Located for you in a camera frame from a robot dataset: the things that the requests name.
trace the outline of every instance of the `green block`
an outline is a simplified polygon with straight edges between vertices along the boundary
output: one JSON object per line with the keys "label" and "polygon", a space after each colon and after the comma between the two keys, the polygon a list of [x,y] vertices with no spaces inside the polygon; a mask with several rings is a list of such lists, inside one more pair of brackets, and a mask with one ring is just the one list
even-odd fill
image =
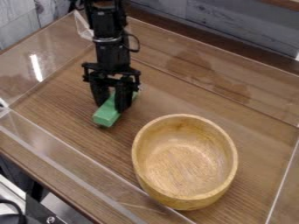
{"label": "green block", "polygon": [[116,122],[120,114],[116,111],[115,107],[115,93],[108,97],[107,101],[98,109],[96,113],[92,116],[93,123],[104,127],[111,127]]}

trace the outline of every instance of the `screw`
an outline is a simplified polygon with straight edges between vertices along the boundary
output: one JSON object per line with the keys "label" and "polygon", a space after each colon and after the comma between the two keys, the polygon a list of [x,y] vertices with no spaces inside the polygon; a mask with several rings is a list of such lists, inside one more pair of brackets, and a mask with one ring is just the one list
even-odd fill
{"label": "screw", "polygon": [[48,219],[47,219],[47,223],[48,224],[52,224],[55,222],[55,218],[53,217],[49,217]]}

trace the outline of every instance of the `wooden table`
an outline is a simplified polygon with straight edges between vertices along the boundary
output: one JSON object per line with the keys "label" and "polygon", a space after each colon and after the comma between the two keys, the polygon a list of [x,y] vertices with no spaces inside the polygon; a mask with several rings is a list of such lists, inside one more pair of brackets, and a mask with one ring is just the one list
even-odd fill
{"label": "wooden table", "polygon": [[98,108],[80,64],[95,61],[95,49],[77,35],[72,15],[0,56],[0,96],[13,110],[0,120],[1,154],[95,222],[184,223],[136,190],[131,144],[158,116],[204,116],[235,141],[238,176],[215,205],[182,214],[195,223],[264,223],[268,214],[272,223],[295,223],[290,197],[270,210],[298,141],[296,74],[130,22],[143,47],[132,62],[143,71],[143,92],[111,129],[91,121]]}

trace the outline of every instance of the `wooden bowl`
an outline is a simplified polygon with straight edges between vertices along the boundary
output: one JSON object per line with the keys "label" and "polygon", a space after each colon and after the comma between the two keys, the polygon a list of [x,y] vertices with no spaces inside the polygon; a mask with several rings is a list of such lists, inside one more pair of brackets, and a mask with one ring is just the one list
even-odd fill
{"label": "wooden bowl", "polygon": [[212,204],[228,190],[239,157],[226,131],[195,115],[167,115],[139,131],[135,174],[150,196],[176,210]]}

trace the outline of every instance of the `bowl rim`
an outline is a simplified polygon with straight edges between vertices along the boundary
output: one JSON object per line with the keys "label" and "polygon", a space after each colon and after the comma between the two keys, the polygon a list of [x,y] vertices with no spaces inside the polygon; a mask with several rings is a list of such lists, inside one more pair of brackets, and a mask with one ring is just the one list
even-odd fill
{"label": "bowl rim", "polygon": [[[174,195],[172,193],[167,192],[164,189],[162,189],[160,187],[156,187],[152,185],[152,182],[147,180],[146,175],[142,173],[142,169],[139,167],[139,163],[138,163],[138,158],[136,158],[136,153],[138,153],[138,142],[140,139],[140,136],[144,134],[146,130],[155,125],[156,123],[159,123],[162,120],[168,119],[168,118],[174,118],[174,117],[188,117],[192,119],[198,119],[203,122],[206,122],[208,125],[211,125],[219,132],[220,134],[226,137],[227,141],[228,141],[228,145],[230,145],[230,150],[232,152],[232,167],[228,173],[228,177],[226,178],[224,182],[222,183],[222,185],[219,185],[215,189],[212,189],[211,191],[198,194],[198,195],[192,195],[192,196],[178,196]],[[204,200],[207,198],[214,197],[215,195],[218,195],[219,193],[222,193],[223,191],[226,191],[226,189],[230,187],[230,184],[236,176],[236,172],[238,172],[238,168],[239,168],[239,154],[238,154],[238,149],[236,146],[232,142],[232,139],[230,138],[228,133],[224,131],[224,129],[211,120],[198,116],[198,115],[188,115],[188,114],[172,114],[172,115],[164,115],[160,116],[158,118],[155,118],[138,132],[136,136],[135,136],[135,141],[134,141],[134,145],[132,145],[132,162],[134,162],[134,167],[135,167],[135,174],[138,175],[138,177],[146,182],[146,184],[155,189],[162,195],[164,195],[168,198],[172,199],[178,199],[178,200]]]}

